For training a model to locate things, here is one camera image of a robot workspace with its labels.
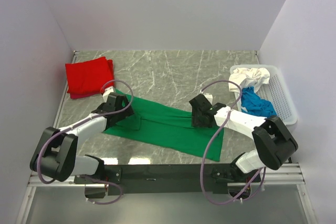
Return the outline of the green t shirt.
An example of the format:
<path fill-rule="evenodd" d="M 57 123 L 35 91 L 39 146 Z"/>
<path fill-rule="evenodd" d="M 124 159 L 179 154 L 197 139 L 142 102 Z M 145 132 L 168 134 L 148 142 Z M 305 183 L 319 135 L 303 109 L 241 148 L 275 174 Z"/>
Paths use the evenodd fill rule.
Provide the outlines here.
<path fill-rule="evenodd" d="M 104 131 L 105 134 L 171 148 L 202 157 L 218 127 L 193 127 L 192 114 L 134 97 L 134 114 Z"/>

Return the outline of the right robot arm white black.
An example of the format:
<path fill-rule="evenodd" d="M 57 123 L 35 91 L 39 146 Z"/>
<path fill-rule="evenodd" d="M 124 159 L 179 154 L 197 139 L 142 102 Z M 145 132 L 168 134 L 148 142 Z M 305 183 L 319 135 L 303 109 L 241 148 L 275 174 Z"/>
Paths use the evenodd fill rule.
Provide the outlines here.
<path fill-rule="evenodd" d="M 199 94 L 190 100 L 192 126 L 224 126 L 254 140 L 256 149 L 241 154 L 231 163 L 230 175 L 243 181 L 250 172 L 267 167 L 278 170 L 298 150 L 298 144 L 284 122 L 276 115 L 268 118 L 246 114 L 216 103 Z"/>

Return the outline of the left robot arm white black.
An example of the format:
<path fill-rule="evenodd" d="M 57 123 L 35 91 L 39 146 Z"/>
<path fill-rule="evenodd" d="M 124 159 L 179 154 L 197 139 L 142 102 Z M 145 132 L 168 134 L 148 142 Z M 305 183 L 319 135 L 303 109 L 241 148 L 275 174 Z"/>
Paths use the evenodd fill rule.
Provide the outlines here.
<path fill-rule="evenodd" d="M 125 94 L 109 93 L 104 102 L 84 119 L 62 128 L 44 129 L 29 167 L 54 181 L 63 182 L 70 176 L 87 176 L 93 183 L 106 178 L 105 164 L 100 158 L 77 156 L 77 148 L 86 139 L 115 126 L 134 114 Z"/>

